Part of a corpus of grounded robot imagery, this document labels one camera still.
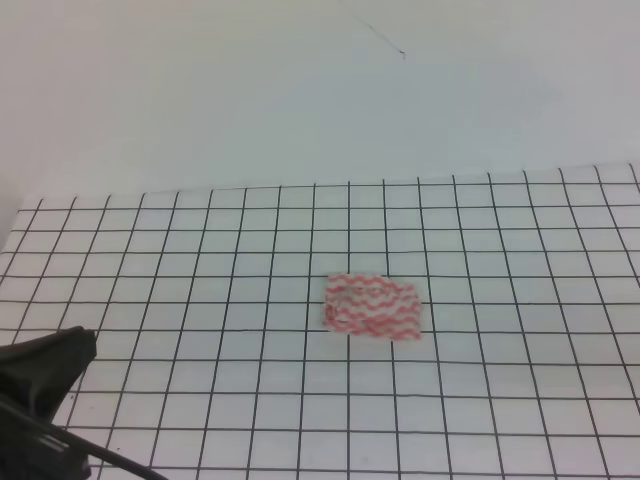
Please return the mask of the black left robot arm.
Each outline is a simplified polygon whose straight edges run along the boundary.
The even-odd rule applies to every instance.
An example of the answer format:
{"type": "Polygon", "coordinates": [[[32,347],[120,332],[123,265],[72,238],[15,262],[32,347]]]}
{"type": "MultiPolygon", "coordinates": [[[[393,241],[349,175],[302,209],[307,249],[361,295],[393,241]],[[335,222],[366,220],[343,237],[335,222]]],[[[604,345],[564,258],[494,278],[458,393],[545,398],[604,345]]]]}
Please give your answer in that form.
{"type": "Polygon", "coordinates": [[[65,441],[53,420],[96,357],[82,327],[1,348],[1,477],[87,479],[88,454],[65,441]]]}

